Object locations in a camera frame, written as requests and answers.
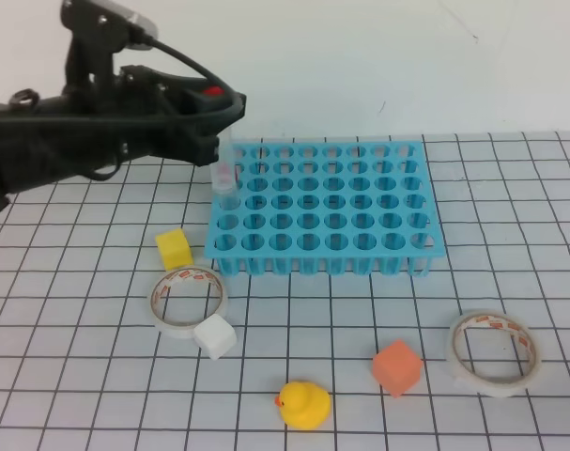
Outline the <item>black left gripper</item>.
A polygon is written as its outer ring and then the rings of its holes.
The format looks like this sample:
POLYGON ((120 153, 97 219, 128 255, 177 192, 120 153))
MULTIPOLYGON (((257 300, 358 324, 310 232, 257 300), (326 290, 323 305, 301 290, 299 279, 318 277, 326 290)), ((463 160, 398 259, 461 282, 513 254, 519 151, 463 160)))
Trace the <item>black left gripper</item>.
POLYGON ((87 38, 74 35, 66 62, 64 94, 74 103, 71 125, 101 133, 113 132, 133 152, 207 166, 218 161, 219 138, 201 126, 165 120, 176 112, 186 117, 216 113, 213 121, 234 123, 245 116, 246 96, 240 105, 222 87, 203 78, 168 77, 144 66, 124 67, 114 74, 114 54, 127 47, 162 48, 150 35, 87 38))

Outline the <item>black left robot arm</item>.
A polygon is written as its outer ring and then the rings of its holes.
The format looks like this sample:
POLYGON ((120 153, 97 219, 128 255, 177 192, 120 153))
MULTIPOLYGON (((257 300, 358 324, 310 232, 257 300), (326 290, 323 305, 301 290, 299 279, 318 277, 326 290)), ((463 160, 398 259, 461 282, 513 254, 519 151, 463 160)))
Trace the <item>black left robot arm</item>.
POLYGON ((0 212, 13 194, 73 177, 106 181, 146 156, 217 161, 219 135, 244 117, 245 95, 175 49, 149 44, 196 76, 140 65, 92 76, 71 50, 60 96, 25 89, 0 103, 0 212))

